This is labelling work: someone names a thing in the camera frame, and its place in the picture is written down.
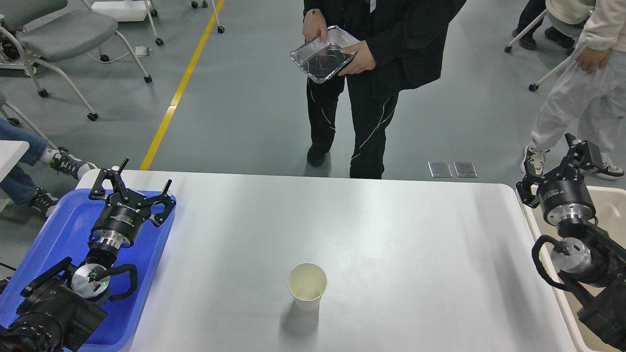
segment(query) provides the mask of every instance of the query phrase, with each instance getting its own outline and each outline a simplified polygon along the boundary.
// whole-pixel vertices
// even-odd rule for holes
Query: white stripe
[[[309,88],[309,96],[311,97],[311,100],[312,100],[315,104],[317,104],[317,102],[316,102],[315,98],[313,98],[313,91],[312,91],[310,88]],[[324,118],[326,119],[326,122],[328,122],[328,125],[331,127],[331,129],[333,129],[333,130],[334,130],[335,128],[332,126],[331,121],[330,121],[330,120],[328,120],[328,118],[326,117],[326,114],[324,113],[324,109],[322,108],[322,105],[317,104],[317,106],[319,106],[319,109],[320,109],[320,110],[322,110],[322,115],[323,115],[323,116],[324,116]]]
[[[381,114],[381,118],[378,120],[378,125],[376,125],[376,127],[374,127],[374,130],[372,131],[372,133],[369,134],[369,137],[365,140],[365,142],[363,142],[363,144],[361,144],[361,146],[359,147],[359,149],[361,149],[365,143],[367,143],[367,141],[372,138],[372,136],[374,135],[374,132],[376,132],[376,130],[378,129],[378,127],[381,125],[382,122],[382,118],[385,116],[385,105],[387,104],[387,102],[389,101],[389,99],[391,99],[391,97],[387,98],[387,100],[384,102],[384,104],[382,104],[382,114]]]

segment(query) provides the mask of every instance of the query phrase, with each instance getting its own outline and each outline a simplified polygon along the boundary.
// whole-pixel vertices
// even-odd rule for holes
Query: black shoe
[[[561,48],[569,49],[574,46],[574,39],[557,31],[556,28],[550,27],[544,31],[546,38],[558,44]]]
[[[55,171],[72,176],[75,180],[80,180],[87,171],[98,168],[94,163],[82,161],[64,151],[60,151],[52,157],[50,167]]]
[[[517,37],[520,34],[520,31],[516,28],[511,33],[514,37]],[[518,44],[526,49],[526,50],[535,50],[537,49],[537,42],[533,39],[532,34],[526,33],[523,37],[520,38]]]
[[[51,195],[50,192],[48,192],[47,190],[41,187],[37,187],[35,195],[28,202],[28,206],[30,206],[34,210],[37,210],[41,213],[41,215],[47,218],[50,216],[50,214],[52,214],[52,211],[54,210],[54,207],[58,202],[59,198]]]
[[[307,163],[313,167],[319,167],[322,166],[325,161],[326,153],[320,152],[311,145],[309,152],[307,153]]]

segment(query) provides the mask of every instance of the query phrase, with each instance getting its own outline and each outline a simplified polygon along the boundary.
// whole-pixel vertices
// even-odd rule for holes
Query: person's right hand
[[[312,9],[304,16],[302,24],[302,35],[304,40],[309,41],[316,37],[321,37],[322,43],[326,44],[328,30],[326,30],[326,19],[319,9]]]

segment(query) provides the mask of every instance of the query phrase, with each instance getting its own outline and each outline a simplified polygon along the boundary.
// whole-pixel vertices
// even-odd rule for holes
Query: jeans
[[[20,162],[34,166],[48,146],[48,141],[34,135],[28,131],[14,127],[5,119],[0,118],[0,140],[23,140],[28,142],[26,153],[19,159]],[[15,204],[22,205],[28,203],[35,195],[37,187],[33,179],[15,165],[8,175],[0,182],[2,189]]]

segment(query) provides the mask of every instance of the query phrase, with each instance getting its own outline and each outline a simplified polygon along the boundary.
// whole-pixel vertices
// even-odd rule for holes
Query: person
[[[517,22],[517,28],[513,30],[512,35],[514,37],[517,37],[545,9],[546,9],[545,0],[529,0],[526,6],[524,7],[524,10],[522,10],[520,14],[520,20]],[[536,25],[534,25],[529,30],[529,32],[527,32],[526,34],[524,34],[524,36],[521,37],[519,44],[522,48],[527,49],[527,50],[537,49],[537,42],[533,38],[533,34],[541,26],[541,24],[543,24],[543,19],[539,21]],[[556,44],[558,44],[562,48],[568,49],[569,51],[573,51],[574,39],[559,32],[556,28],[554,28],[554,26],[550,26],[549,28],[547,28],[544,31],[544,34],[546,38],[548,38],[551,41],[554,41]]]
[[[598,1],[573,53],[576,58],[559,77],[535,118],[524,149],[529,172],[543,175],[545,154],[578,120],[578,139],[598,145],[598,177],[614,180],[624,170],[610,153],[626,116],[626,0]]]
[[[48,141],[28,131],[14,127],[0,118],[0,140],[21,140],[28,142],[26,153],[20,162],[34,166],[37,162],[47,163],[50,167],[76,180],[89,170],[96,168],[91,162],[85,162],[66,151],[48,148]],[[28,204],[46,218],[50,216],[59,199],[46,189],[35,186],[33,179],[19,166],[15,165],[0,182],[0,189],[17,205]]]
[[[327,40],[327,26],[338,25],[361,40],[341,49],[356,52],[338,75],[324,83],[307,80],[312,144],[307,162],[326,160],[335,135],[338,97],[347,77],[354,125],[350,177],[380,179],[384,171],[385,128],[398,93],[441,75],[448,23],[465,0],[304,0],[305,40]]]

